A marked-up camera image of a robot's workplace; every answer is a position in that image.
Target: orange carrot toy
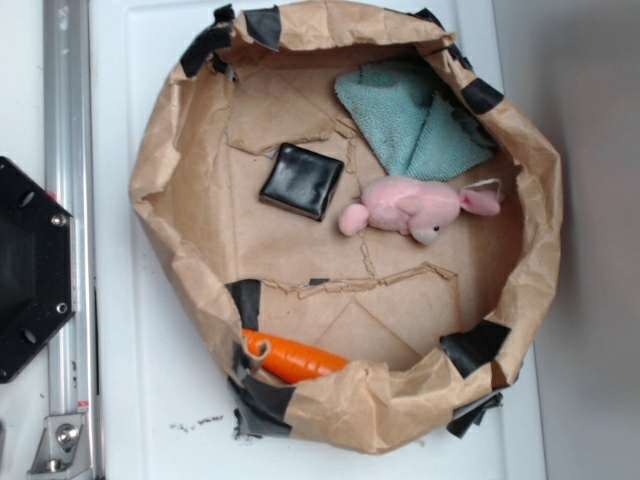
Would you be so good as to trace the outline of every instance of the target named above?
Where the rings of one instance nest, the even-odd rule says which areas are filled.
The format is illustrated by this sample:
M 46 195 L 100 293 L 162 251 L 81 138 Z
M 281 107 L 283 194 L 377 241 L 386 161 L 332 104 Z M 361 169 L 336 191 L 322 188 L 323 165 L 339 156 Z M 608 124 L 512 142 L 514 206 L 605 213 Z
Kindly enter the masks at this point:
M 349 363 L 348 360 L 319 348 L 303 345 L 253 330 L 242 329 L 247 348 L 254 355 L 260 355 L 260 345 L 268 341 L 271 350 L 262 367 L 289 383 L 317 378 L 336 372 Z

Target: black hexagonal plate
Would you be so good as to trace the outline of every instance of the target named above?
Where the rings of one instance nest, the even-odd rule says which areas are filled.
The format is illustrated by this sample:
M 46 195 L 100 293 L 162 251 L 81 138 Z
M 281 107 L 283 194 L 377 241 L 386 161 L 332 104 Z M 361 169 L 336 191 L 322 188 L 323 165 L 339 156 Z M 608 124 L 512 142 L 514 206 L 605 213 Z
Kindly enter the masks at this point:
M 73 218 L 0 157 L 0 383 L 71 318 Z

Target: pink stuffed bunny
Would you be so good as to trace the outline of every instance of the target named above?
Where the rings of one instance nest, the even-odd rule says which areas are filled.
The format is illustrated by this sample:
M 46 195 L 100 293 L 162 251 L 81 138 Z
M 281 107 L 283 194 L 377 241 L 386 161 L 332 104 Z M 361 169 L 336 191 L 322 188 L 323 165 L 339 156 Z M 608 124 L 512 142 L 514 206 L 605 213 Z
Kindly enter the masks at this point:
M 361 203 L 347 206 L 338 220 L 340 231 L 352 236 L 367 225 L 382 230 L 411 234 L 428 245 L 440 230 L 452 223 L 460 209 L 476 215 L 500 212 L 500 194 L 469 190 L 469 187 L 499 182 L 489 180 L 469 185 L 460 193 L 442 182 L 423 182 L 390 175 L 371 182 L 362 192 Z

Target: teal towel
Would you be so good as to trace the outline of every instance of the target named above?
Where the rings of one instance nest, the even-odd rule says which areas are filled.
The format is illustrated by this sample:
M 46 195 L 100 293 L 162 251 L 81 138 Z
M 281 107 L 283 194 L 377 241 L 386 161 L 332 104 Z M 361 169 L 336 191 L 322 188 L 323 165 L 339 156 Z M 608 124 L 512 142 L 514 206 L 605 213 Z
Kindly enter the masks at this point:
M 426 63 L 364 65 L 335 89 L 390 175 L 446 181 L 493 155 L 493 140 Z

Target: brown paper bag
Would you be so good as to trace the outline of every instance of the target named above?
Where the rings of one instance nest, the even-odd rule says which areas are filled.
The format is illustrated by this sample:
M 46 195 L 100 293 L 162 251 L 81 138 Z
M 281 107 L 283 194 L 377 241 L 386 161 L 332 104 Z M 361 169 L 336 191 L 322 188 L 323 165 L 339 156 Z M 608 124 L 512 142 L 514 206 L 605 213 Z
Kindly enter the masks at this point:
M 224 8 L 160 93 L 131 199 L 254 433 L 397 448 L 511 385 L 547 314 L 560 256 L 558 155 L 429 20 L 340 1 L 238 18 Z M 333 84 L 399 57 L 428 62 L 499 145 L 450 183 L 500 178 L 501 213 L 462 215 L 429 247 L 336 227 L 384 171 Z M 282 142 L 345 162 L 323 222 L 258 202 L 274 165 L 265 153 Z M 248 354 L 243 324 L 351 363 L 283 385 Z

